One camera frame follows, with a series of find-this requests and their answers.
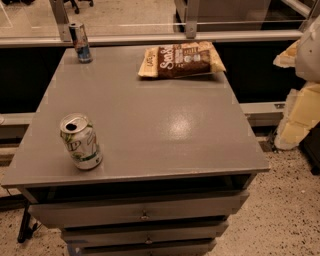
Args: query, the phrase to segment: snack bag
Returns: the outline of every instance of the snack bag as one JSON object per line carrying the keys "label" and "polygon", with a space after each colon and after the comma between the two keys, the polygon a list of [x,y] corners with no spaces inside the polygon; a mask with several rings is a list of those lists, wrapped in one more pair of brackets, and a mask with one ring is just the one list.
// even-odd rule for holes
{"label": "snack bag", "polygon": [[185,43],[146,49],[139,76],[176,78],[226,71],[212,43]]}

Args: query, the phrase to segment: white object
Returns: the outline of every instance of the white object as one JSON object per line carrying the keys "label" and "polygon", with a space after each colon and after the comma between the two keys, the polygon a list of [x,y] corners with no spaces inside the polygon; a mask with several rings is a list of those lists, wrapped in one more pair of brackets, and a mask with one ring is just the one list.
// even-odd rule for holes
{"label": "white object", "polygon": [[297,46],[296,75],[320,82],[320,16],[303,33]]}

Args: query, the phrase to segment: cabinet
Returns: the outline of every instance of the cabinet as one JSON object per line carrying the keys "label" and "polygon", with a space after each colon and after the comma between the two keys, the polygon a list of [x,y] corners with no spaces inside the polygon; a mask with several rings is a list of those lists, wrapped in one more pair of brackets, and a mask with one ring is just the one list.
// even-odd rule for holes
{"label": "cabinet", "polygon": [[[3,186],[81,255],[206,253],[269,166],[223,73],[140,79],[145,46],[66,50]],[[78,170],[59,122],[93,121],[104,159]]]}

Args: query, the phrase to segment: can lid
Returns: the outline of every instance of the can lid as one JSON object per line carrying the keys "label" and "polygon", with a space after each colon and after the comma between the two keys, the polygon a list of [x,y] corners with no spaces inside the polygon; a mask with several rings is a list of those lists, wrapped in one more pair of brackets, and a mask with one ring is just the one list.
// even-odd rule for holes
{"label": "can lid", "polygon": [[88,118],[80,113],[74,113],[66,116],[60,122],[60,130],[64,133],[78,133],[87,127]]}

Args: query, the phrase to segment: drawer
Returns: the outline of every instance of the drawer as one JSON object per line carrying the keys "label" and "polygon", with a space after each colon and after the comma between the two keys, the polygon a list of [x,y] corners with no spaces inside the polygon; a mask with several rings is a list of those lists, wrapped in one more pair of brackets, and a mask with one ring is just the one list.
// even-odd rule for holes
{"label": "drawer", "polygon": [[121,244],[153,244],[164,241],[215,238],[228,227],[227,221],[212,218],[188,221],[158,221],[143,224],[76,228],[62,232],[63,240],[74,248]]}
{"label": "drawer", "polygon": [[153,245],[129,245],[88,248],[81,250],[82,256],[167,256],[182,254],[205,254],[211,251],[214,240],[191,240],[183,242],[160,243]]}
{"label": "drawer", "polygon": [[68,228],[117,223],[209,217],[234,214],[249,196],[247,191],[199,192],[31,205],[29,212],[47,227]]}

